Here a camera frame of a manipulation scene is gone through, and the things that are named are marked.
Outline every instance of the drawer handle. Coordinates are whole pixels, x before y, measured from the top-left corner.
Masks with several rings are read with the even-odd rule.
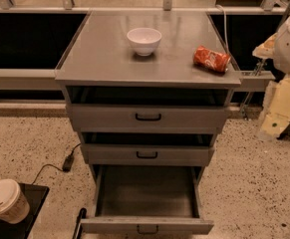
[[[157,158],[157,151],[154,153],[154,155],[150,156],[150,155],[141,155],[138,151],[137,151],[137,158],[141,158],[141,159],[155,159]]]
[[[155,235],[158,233],[158,225],[155,226],[155,231],[152,232],[141,232],[141,227],[137,225],[137,232],[141,235]]]
[[[161,114],[158,114],[157,118],[142,118],[139,114],[136,114],[136,120],[140,120],[140,121],[158,121],[158,120],[161,120]]]

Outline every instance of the cable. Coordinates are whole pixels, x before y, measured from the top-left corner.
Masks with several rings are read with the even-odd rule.
[[[75,149],[81,145],[81,143],[78,143],[75,147],[73,147],[71,153],[65,158],[65,162],[63,164],[63,169],[57,167],[56,165],[54,164],[51,164],[51,163],[46,163],[42,166],[42,168],[39,170],[39,172],[37,173],[34,181],[31,183],[32,185],[36,182],[36,180],[38,179],[38,176],[41,174],[41,172],[43,171],[43,169],[47,166],[51,166],[51,167],[54,167],[55,169],[61,171],[61,172],[69,172],[71,170],[71,167],[72,167],[72,164],[73,164],[73,161],[74,161],[74,151]]]
[[[224,41],[225,41],[225,45],[226,45],[226,52],[230,53],[229,48],[228,48],[228,43],[227,43],[227,23],[226,23],[226,18],[227,17],[226,17],[226,11],[220,5],[216,5],[216,7],[218,9],[220,9],[223,12],[223,14],[224,14],[224,39],[225,39]]]

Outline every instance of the white cable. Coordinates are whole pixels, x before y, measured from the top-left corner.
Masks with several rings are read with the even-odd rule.
[[[227,43],[227,24],[226,24],[226,12],[225,12],[225,10],[224,10],[224,8],[222,7],[222,6],[220,6],[220,5],[216,5],[216,7],[218,8],[218,9],[220,9],[222,12],[223,12],[223,14],[224,14],[224,41],[225,41],[225,45],[226,45],[226,52],[227,53],[230,53],[229,52],[229,48],[228,48],[228,43]]]

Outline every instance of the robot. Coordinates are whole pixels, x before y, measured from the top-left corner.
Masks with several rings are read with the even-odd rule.
[[[267,87],[258,133],[261,139],[278,138],[290,123],[290,17],[277,33],[253,51],[262,60],[273,59],[274,67],[285,77]]]

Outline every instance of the speckled floor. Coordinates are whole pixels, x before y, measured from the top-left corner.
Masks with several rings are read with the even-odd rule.
[[[263,142],[256,133],[256,119],[229,119],[217,140],[199,185],[204,219],[215,224],[209,235],[146,238],[290,239],[290,136]],[[0,179],[31,183],[43,164],[60,167],[78,142],[62,110],[0,113]],[[91,210],[95,183],[79,149],[75,157],[71,172],[47,167],[38,178],[50,193],[30,238],[72,238],[79,210]]]

